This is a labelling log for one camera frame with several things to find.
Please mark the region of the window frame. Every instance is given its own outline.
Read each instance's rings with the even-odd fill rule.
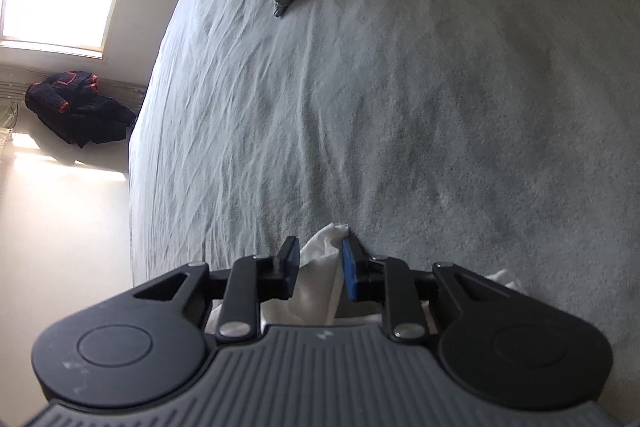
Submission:
[[[63,46],[60,44],[50,44],[48,42],[24,41],[4,34],[4,15],[6,12],[6,0],[0,0],[0,47],[17,48],[24,50],[32,50],[39,52],[60,53],[66,55],[77,55],[79,57],[103,58],[105,54],[105,46],[107,36],[111,26],[111,20],[118,0],[111,0],[111,6],[107,15],[107,20],[102,33],[102,42],[100,47],[76,45]]]

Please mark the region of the bed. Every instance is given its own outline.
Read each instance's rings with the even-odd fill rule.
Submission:
[[[508,267],[606,333],[640,417],[640,0],[180,0],[130,144],[136,283],[348,223]]]

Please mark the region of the metal pivot bolt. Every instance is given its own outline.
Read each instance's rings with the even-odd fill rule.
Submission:
[[[251,332],[251,326],[246,322],[229,321],[220,326],[218,331],[220,335],[224,335],[230,339],[239,339]]]
[[[404,341],[413,341],[424,336],[426,330],[420,324],[405,322],[394,328],[394,336]]]

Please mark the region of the wall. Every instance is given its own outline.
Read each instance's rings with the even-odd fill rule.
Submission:
[[[116,0],[102,59],[0,47],[0,64],[45,72],[86,70],[146,86],[178,0]]]
[[[132,284],[127,143],[80,150],[24,108],[16,131],[40,149],[7,144],[0,156],[0,419],[10,427],[45,405],[30,362],[38,334]]]

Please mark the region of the circular cap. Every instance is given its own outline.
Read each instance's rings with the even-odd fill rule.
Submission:
[[[394,328],[394,336],[404,341],[413,341],[424,336],[426,331],[420,324],[404,322]]]
[[[47,328],[31,360],[47,399],[127,409],[178,389],[206,355],[202,332],[178,314],[102,305]]]
[[[593,326],[533,299],[467,303],[438,343],[442,367],[466,390],[521,410],[561,410],[598,397],[611,368]]]
[[[123,367],[142,360],[153,342],[146,331],[134,326],[103,326],[85,333],[78,342],[80,355],[102,367]]]
[[[494,336],[494,349],[507,362],[520,367],[545,367],[566,354],[566,342],[548,328],[514,326]]]
[[[239,339],[251,332],[251,326],[246,322],[229,321],[220,326],[218,331],[220,335],[224,335],[230,339]]]

